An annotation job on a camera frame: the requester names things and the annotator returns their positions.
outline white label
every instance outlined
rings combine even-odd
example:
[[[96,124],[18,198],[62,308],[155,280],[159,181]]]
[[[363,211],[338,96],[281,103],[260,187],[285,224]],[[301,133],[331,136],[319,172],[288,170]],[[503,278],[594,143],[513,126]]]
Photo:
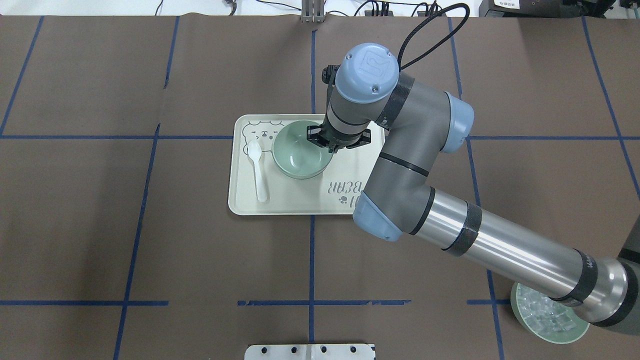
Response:
[[[507,9],[520,9],[520,0],[493,0],[493,3]]]

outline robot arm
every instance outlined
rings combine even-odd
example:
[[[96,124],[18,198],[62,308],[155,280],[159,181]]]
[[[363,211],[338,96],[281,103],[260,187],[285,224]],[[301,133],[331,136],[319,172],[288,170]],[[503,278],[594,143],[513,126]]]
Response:
[[[468,136],[471,106],[400,72],[378,44],[354,47],[334,75],[327,116],[307,138],[335,152],[367,143],[370,121],[389,130],[353,214],[358,226],[388,241],[418,236],[547,294],[585,321],[640,335],[640,218],[618,259],[594,259],[436,190],[426,184],[429,171],[439,152],[455,151]],[[333,76],[326,78],[331,88]]]

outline black cable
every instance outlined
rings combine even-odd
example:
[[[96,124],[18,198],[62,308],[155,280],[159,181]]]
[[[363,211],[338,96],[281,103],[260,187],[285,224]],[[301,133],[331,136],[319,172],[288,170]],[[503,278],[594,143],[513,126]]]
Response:
[[[376,3],[376,10],[375,10],[375,12],[374,12],[374,9],[373,9],[373,8],[371,9],[371,16],[386,16],[386,15],[389,15],[389,14],[388,14],[388,11],[389,11],[389,4],[394,4],[394,5],[410,5],[410,6],[416,6],[416,8],[417,8],[418,6],[420,6],[420,5],[426,4],[427,8],[425,9],[425,15],[429,15],[429,4],[427,4],[427,3],[419,3],[419,4],[416,4],[416,3],[399,3],[399,2],[396,2],[396,1],[380,1],[380,2],[381,2],[381,3],[383,3],[383,6],[386,4],[386,10],[384,10],[384,8],[383,8],[383,10],[382,10],[382,14],[379,12],[379,11],[380,11],[380,9],[377,7],[377,6],[378,6],[378,2],[377,2],[377,1],[375,1],[375,0],[366,0],[364,3],[362,3],[362,4],[358,7],[358,9],[357,9],[357,10],[356,10],[356,12],[353,14],[353,16],[357,16],[357,15],[358,15],[358,12],[359,12],[363,7],[364,7],[364,5],[365,5],[366,3]],[[442,10],[442,8],[440,7],[440,5],[437,5],[437,7],[434,9],[434,12],[435,12],[436,10]]]
[[[158,15],[158,10],[160,10],[160,6],[162,6],[163,2],[164,2],[164,0],[160,0],[160,3],[158,4],[158,7],[156,8],[156,14],[154,16]]]
[[[427,13],[429,11],[429,4],[427,3],[419,3],[418,5],[415,6],[415,9],[413,9],[413,12],[411,13],[411,16],[414,16],[415,13],[418,11],[418,8],[420,6],[424,6],[424,13]]]
[[[415,34],[418,33],[418,31],[420,31],[420,29],[422,29],[426,24],[429,24],[429,22],[431,22],[431,20],[441,16],[442,14],[444,14],[446,12],[449,12],[449,11],[451,11],[453,9],[460,9],[460,8],[465,9],[465,17],[462,18],[462,21],[460,21],[460,23],[458,24],[458,26],[456,26],[455,29],[453,29],[447,36],[445,36],[442,40],[440,40],[437,44],[435,44],[431,49],[425,51],[422,55],[418,56],[417,58],[413,59],[412,61],[409,61],[408,63],[402,65],[401,61],[402,61],[402,55],[404,54],[404,50],[406,49],[407,44],[409,44],[409,41],[413,38],[413,36]],[[469,6],[467,4],[460,3],[460,4],[454,4],[454,5],[451,5],[451,6],[447,6],[446,8],[435,12],[433,15],[429,16],[427,19],[424,19],[424,21],[422,21],[420,24],[418,24],[418,26],[416,26],[413,30],[411,30],[409,35],[407,35],[406,39],[404,40],[402,46],[400,47],[400,51],[398,52],[398,65],[400,66],[400,70],[406,69],[409,66],[413,65],[414,63],[417,63],[418,61],[422,60],[425,56],[430,54],[432,51],[437,49],[438,46],[444,44],[455,33],[457,33],[458,30],[460,30],[460,28],[462,28],[462,26],[469,19],[470,13],[471,13],[471,11],[469,10]]]
[[[265,1],[265,0],[256,0],[259,3],[263,3],[263,4],[273,4],[273,5],[282,5],[282,6],[286,6],[288,8],[292,8],[293,10],[298,10],[298,11],[302,11],[301,8],[297,8],[295,6],[292,5],[288,5],[288,4],[283,4],[283,3],[274,3],[272,1]]]
[[[338,11],[338,10],[331,10],[330,12],[326,12],[326,13],[341,13],[341,14],[343,14],[344,16],[349,16],[349,15],[347,15],[347,14],[345,14],[345,13],[341,12],[341,11]]]
[[[433,4],[431,4],[431,9],[429,10],[429,15],[433,15],[440,10],[442,10],[442,8],[438,5],[438,2],[433,0]]]
[[[374,1],[374,0],[366,0],[364,3],[362,3],[362,4],[358,7],[358,9],[357,9],[357,10],[356,10],[356,12],[353,14],[353,16],[358,16],[358,12],[360,11],[360,9],[362,9],[362,8],[363,8],[366,4],[368,4],[368,3],[373,3],[373,4],[375,5],[375,7],[376,7],[376,12],[377,12],[377,11],[379,11],[379,8],[378,8],[378,2],[377,2],[377,1]],[[373,16],[373,9],[374,9],[374,8],[373,8],[373,5],[372,5],[372,6],[371,6],[371,16]]]

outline silver metal tube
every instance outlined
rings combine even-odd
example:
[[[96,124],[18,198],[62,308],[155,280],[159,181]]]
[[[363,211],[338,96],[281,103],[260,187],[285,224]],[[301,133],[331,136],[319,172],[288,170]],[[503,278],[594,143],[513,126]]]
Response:
[[[627,294],[627,273],[615,259],[598,258],[598,280],[582,305],[573,310],[583,320],[599,322],[611,317]]]
[[[466,217],[466,202],[437,190],[416,236],[446,249],[460,235]],[[463,256],[554,298],[569,294],[582,273],[575,249],[485,210],[477,237]]]
[[[446,249],[456,241],[466,218],[466,201],[436,191],[429,215],[416,236]]]
[[[483,211],[477,239],[464,256],[554,298],[569,294],[582,273],[575,249],[488,211]]]

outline black tape band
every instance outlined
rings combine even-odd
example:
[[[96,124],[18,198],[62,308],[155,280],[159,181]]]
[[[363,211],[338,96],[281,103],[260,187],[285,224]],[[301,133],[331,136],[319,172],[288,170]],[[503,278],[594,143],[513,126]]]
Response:
[[[340,122],[347,124],[349,126],[362,126],[364,124],[352,124],[350,122],[346,122],[344,121],[341,117],[338,116],[338,114],[335,113],[335,110],[333,109],[333,104],[329,104],[329,107],[331,108],[331,112],[333,113],[333,116],[335,116],[336,119],[340,120]]]
[[[391,95],[389,95],[389,100],[385,104],[380,115],[378,115],[376,124],[384,127],[385,129],[391,128],[391,125],[396,121],[398,114],[400,114],[400,111],[404,106],[404,102],[409,96],[409,92],[411,92],[411,87],[413,86],[414,81],[415,79],[411,76],[404,72],[400,73],[398,84],[391,92]]]
[[[464,255],[478,237],[481,223],[482,209],[475,204],[469,204],[467,202],[467,218],[462,225],[460,234],[458,234],[456,240],[449,245],[449,247],[442,250],[449,252],[453,256]]]
[[[424,225],[424,221],[427,220],[427,216],[429,216],[429,212],[431,211],[431,207],[433,206],[433,199],[436,197],[436,190],[431,187],[431,193],[429,194],[429,201],[427,201],[427,206],[424,207],[424,211],[422,212],[422,216],[420,217],[420,221],[418,224],[411,230],[410,235],[415,235],[420,231],[422,226]]]
[[[638,278],[636,276],[636,272],[631,268],[631,266],[628,266],[624,262],[620,261],[620,263],[627,273],[627,294],[625,295],[625,299],[622,300],[622,304],[620,304],[618,310],[616,310],[616,312],[609,318],[602,320],[601,322],[592,322],[595,326],[607,327],[616,325],[629,315],[631,309],[633,309],[636,304],[636,300],[638,298]]]
[[[636,252],[629,249],[622,249],[620,250],[618,257],[640,265],[640,252]]]
[[[557,301],[562,305],[574,307],[582,304],[584,299],[586,299],[589,294],[593,291],[593,288],[596,287],[596,282],[598,280],[598,264],[596,261],[589,255],[583,253],[580,250],[575,249],[582,258],[582,273],[580,273],[580,279],[578,279],[578,283],[575,285],[573,290],[569,292],[569,294],[552,298],[549,297],[553,301]]]
[[[393,163],[396,163],[398,165],[404,166],[409,170],[413,170],[415,172],[417,172],[418,174],[427,177],[429,176],[429,172],[427,170],[424,170],[423,168],[419,167],[418,165],[414,165],[412,163],[410,163],[409,161],[405,161],[402,160],[401,158],[397,158],[393,155],[389,155],[386,152],[381,152],[380,155],[378,155],[379,157],[385,159],[385,160],[389,160]]]

